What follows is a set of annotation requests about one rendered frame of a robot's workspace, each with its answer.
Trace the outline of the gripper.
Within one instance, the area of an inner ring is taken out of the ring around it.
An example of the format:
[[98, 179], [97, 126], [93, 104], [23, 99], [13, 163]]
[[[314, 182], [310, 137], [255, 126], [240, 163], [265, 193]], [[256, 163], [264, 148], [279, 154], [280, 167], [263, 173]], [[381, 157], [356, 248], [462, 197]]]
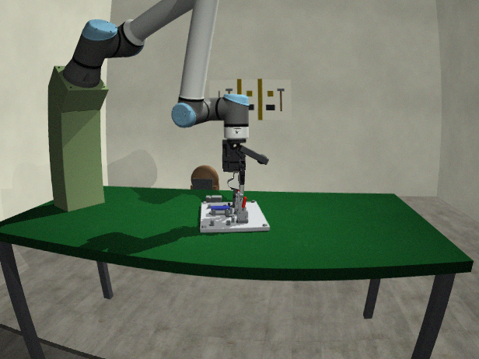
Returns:
[[[239, 142], [239, 143], [235, 143]], [[227, 181], [230, 188], [239, 190], [244, 194], [246, 155], [239, 151], [240, 143], [246, 143], [243, 140], [223, 140], [222, 142], [222, 168], [223, 172], [233, 173], [233, 178]], [[233, 146], [236, 145], [234, 148]], [[223, 161], [224, 157], [224, 161]], [[235, 171], [235, 172], [234, 172]]]

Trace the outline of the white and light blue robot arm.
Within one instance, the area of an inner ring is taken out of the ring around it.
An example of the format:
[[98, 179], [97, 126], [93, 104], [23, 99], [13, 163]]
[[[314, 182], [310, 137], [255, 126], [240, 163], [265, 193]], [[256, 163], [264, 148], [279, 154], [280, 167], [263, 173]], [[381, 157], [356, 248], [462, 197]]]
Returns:
[[106, 20], [92, 19], [82, 30], [63, 77], [78, 87], [97, 86], [105, 58], [135, 56], [144, 47], [147, 37], [193, 9], [180, 95], [171, 113], [173, 122], [185, 128], [210, 120], [224, 120], [224, 138], [248, 138], [247, 96], [225, 94], [204, 98], [218, 4], [219, 0], [162, 0], [118, 27]]

